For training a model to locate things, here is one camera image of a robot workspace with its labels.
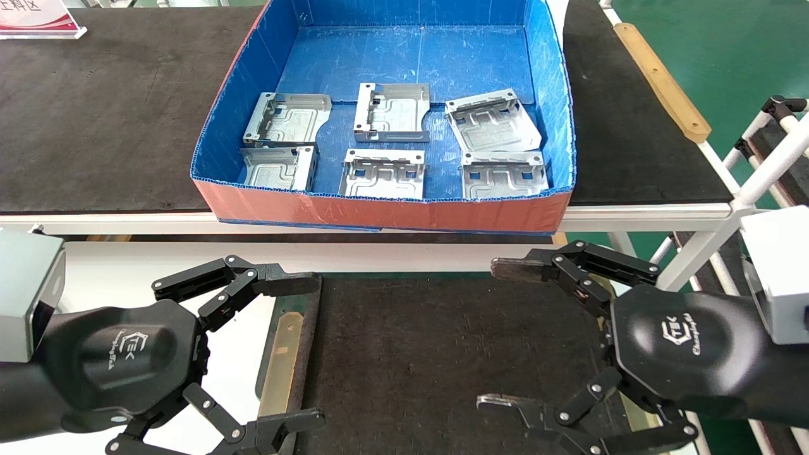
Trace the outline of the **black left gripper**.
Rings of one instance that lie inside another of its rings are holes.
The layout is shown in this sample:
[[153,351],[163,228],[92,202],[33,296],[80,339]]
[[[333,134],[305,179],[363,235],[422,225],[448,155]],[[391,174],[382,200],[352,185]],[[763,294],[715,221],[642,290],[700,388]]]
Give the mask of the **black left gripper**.
[[[107,454],[179,454],[143,439],[190,405],[222,435],[211,454],[278,454],[289,435],[324,427],[324,412],[303,409],[240,425],[199,385],[210,356],[205,332],[218,331],[258,296],[303,296],[320,284],[320,274],[290,274],[277,263],[230,255],[157,279],[151,288],[161,301],[153,305],[58,315],[38,348],[44,431],[100,432],[131,422]],[[198,319],[179,305],[211,291],[217,294]]]

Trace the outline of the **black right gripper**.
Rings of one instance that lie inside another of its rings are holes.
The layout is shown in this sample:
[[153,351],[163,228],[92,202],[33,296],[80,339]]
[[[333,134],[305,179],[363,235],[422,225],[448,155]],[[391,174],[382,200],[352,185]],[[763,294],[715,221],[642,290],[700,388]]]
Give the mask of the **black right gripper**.
[[[610,317],[618,365],[651,394],[705,415],[776,415],[776,380],[765,372],[772,341],[756,305],[745,298],[662,291],[650,286],[658,281],[658,265],[584,241],[495,257],[490,271],[504,281],[557,283],[593,317]],[[612,295],[594,276],[635,288],[611,306]],[[569,454],[660,454],[699,437],[674,405],[650,399],[658,427],[609,437],[584,429],[581,421],[624,387],[622,372],[605,368],[558,409],[505,394],[479,395],[477,408],[514,411],[529,437]]]

